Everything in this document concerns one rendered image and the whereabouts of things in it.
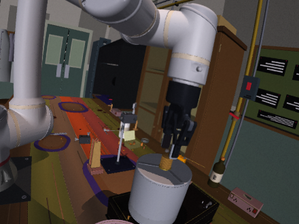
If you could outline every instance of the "chalkboard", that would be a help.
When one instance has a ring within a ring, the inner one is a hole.
[[[299,49],[265,46],[256,54],[260,86],[245,117],[299,136]]]

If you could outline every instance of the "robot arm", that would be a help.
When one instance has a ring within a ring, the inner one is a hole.
[[[158,10],[152,0],[67,0],[96,20],[120,32],[128,43],[172,49],[162,128],[162,147],[170,159],[187,146],[197,123],[190,119],[205,85],[217,32],[217,16],[209,8],[184,4],[180,11]]]

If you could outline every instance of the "door frame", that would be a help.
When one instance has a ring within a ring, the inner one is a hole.
[[[45,40],[46,40],[46,34],[47,34],[47,29],[48,29],[48,25],[54,25],[54,26],[61,26],[67,29],[73,29],[76,31],[82,31],[85,33],[89,33],[89,38],[88,38],[88,43],[87,43],[87,48],[86,48],[86,54],[85,54],[85,59],[84,59],[84,68],[83,68],[83,73],[82,73],[82,81],[81,81],[81,90],[80,90],[80,97],[83,98],[84,93],[85,93],[85,83],[86,83],[86,71],[88,71],[89,68],[89,64],[88,64],[88,57],[89,57],[89,51],[90,51],[90,45],[91,45],[91,39],[92,39],[92,34],[93,31],[85,29],[85,28],[81,28],[78,26],[71,26],[68,24],[63,24],[63,23],[59,23],[59,22],[55,22],[55,21],[50,21],[50,20],[46,20],[45,22],[45,32],[43,34],[43,51],[45,50]]]

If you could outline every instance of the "wine bottle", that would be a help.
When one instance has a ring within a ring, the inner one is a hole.
[[[216,188],[219,186],[219,183],[222,179],[223,173],[226,169],[225,165],[224,165],[224,160],[226,158],[221,157],[220,161],[215,163],[214,167],[213,167],[213,171],[211,173],[211,176],[208,180],[208,185],[210,187]]]

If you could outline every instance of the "red switch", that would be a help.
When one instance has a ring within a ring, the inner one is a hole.
[[[250,90],[251,88],[251,82],[247,82],[246,90]]]

